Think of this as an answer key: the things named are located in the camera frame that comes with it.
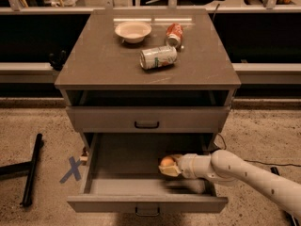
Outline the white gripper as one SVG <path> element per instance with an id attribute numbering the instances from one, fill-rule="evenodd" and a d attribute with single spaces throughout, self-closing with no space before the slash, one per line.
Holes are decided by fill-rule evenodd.
<path id="1" fill-rule="evenodd" d="M 177 161 L 177 166 L 168 166 L 168 167 L 159 167 L 159 170 L 162 174 L 178 177 L 181 173 L 182 176 L 186 179 L 196 179 L 197 176 L 194 173 L 193 161 L 196 157 L 194 153 L 187 154 L 172 154 L 171 157 Z"/>

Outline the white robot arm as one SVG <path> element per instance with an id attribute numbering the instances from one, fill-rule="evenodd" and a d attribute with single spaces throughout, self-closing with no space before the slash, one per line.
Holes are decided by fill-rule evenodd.
<path id="1" fill-rule="evenodd" d="M 225 186 L 231 186 L 237 180 L 242 181 L 301 220 L 300 184 L 255 167 L 229 151 L 217 150 L 207 155 L 172 154 L 164 157 L 158 168 L 167 176 L 203 178 Z"/>

